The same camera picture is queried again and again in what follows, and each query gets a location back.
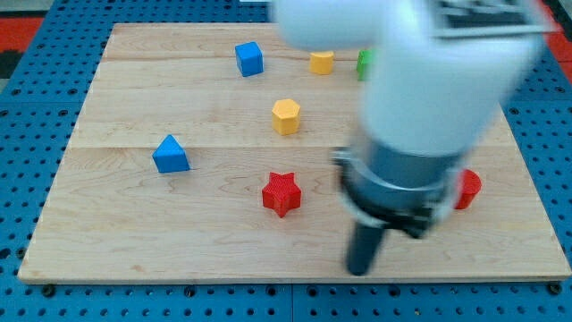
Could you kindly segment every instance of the wooden board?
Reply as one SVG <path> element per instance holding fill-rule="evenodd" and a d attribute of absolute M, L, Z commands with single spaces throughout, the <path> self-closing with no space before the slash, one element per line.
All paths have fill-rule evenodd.
<path fill-rule="evenodd" d="M 255 40 L 265 72 L 242 78 L 235 45 Z M 560 280 L 568 263 L 501 117 L 471 158 L 472 207 L 424 240 L 391 232 L 371 274 L 349 275 L 352 226 L 332 147 L 346 143 L 363 83 L 357 52 L 330 76 L 307 71 L 272 25 L 116 25 L 19 277 L 44 284 L 400 283 Z M 271 127 L 276 99 L 302 106 L 300 132 Z M 158 174 L 167 133 L 194 170 Z M 295 172 L 302 208 L 262 208 L 271 171 Z"/>

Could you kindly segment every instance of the blue block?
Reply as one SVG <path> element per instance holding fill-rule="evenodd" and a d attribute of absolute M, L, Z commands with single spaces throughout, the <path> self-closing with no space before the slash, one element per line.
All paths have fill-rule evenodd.
<path fill-rule="evenodd" d="M 262 62 L 262 51 L 254 41 L 237 45 L 234 48 L 236 53 L 236 64 L 239 66 L 243 77 L 248 77 L 261 73 L 265 70 Z"/>
<path fill-rule="evenodd" d="M 185 150 L 171 134 L 164 138 L 153 153 L 153 160 L 161 174 L 190 170 Z"/>

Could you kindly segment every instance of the green block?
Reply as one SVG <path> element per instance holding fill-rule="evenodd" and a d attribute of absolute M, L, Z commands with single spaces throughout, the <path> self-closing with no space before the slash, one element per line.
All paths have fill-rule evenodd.
<path fill-rule="evenodd" d="M 371 68 L 371 62 L 374 59 L 374 51 L 373 50 L 360 50 L 359 55 L 357 57 L 357 73 L 358 81 L 366 81 L 367 74 L 369 69 Z"/>

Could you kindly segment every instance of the toy block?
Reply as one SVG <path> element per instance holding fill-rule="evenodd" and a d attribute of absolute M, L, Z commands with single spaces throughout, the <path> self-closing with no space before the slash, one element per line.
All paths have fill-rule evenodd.
<path fill-rule="evenodd" d="M 262 51 L 254 41 L 237 45 L 234 48 L 236 64 L 242 77 L 256 75 L 264 71 Z"/>
<path fill-rule="evenodd" d="M 185 150 L 171 134 L 164 138 L 153 153 L 153 160 L 161 174 L 190 170 Z"/>
<path fill-rule="evenodd" d="M 461 181 L 461 195 L 458 199 L 457 206 L 455 206 L 457 210 L 468 208 L 483 186 L 478 174 L 468 169 L 463 170 L 459 179 Z"/>
<path fill-rule="evenodd" d="M 333 51 L 310 53 L 310 71 L 318 75 L 329 75 L 333 69 Z"/>
<path fill-rule="evenodd" d="M 280 218 L 295 208 L 300 208 L 302 190 L 294 182 L 294 173 L 270 173 L 270 182 L 262 189 L 262 203 L 273 209 Z"/>
<path fill-rule="evenodd" d="M 373 61 L 374 52 L 370 50 L 360 50 L 359 56 L 357 57 L 357 80 L 366 81 L 369 70 L 371 69 L 371 63 Z"/>
<path fill-rule="evenodd" d="M 280 99 L 272 109 L 272 127 L 281 135 L 293 134 L 300 125 L 300 105 L 293 99 Z"/>

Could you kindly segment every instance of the yellow block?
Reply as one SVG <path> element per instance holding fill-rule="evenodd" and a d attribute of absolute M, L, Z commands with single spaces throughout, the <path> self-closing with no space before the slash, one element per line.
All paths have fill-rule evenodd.
<path fill-rule="evenodd" d="M 293 99 L 280 99 L 272 109 L 272 127 L 281 135 L 293 134 L 300 126 L 300 105 Z"/>
<path fill-rule="evenodd" d="M 333 51 L 310 53 L 310 71 L 319 75 L 329 75 L 333 69 Z"/>

